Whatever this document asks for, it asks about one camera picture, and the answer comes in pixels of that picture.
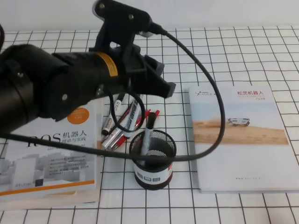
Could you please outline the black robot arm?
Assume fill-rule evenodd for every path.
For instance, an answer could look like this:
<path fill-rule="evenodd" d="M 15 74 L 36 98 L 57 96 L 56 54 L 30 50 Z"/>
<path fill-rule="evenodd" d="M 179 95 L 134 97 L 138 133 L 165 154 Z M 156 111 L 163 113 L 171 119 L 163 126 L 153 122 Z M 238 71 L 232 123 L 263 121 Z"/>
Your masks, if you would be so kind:
<path fill-rule="evenodd" d="M 175 84 L 164 65 L 134 46 L 107 51 L 48 53 L 34 45 L 13 45 L 0 55 L 0 130 L 10 133 L 36 118 L 60 121 L 76 108 L 109 94 L 169 98 Z"/>

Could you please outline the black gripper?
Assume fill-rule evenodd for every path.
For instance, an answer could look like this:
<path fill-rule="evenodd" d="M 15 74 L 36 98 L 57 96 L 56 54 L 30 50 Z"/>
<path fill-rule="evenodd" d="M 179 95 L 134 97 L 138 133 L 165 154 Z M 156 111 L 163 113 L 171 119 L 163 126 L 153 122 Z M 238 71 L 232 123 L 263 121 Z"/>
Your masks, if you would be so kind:
<path fill-rule="evenodd" d="M 169 98 L 176 84 L 162 78 L 164 64 L 141 54 L 141 48 L 132 46 L 131 52 L 123 56 L 121 47 L 114 49 L 114 59 L 118 69 L 114 93 L 132 92 Z"/>

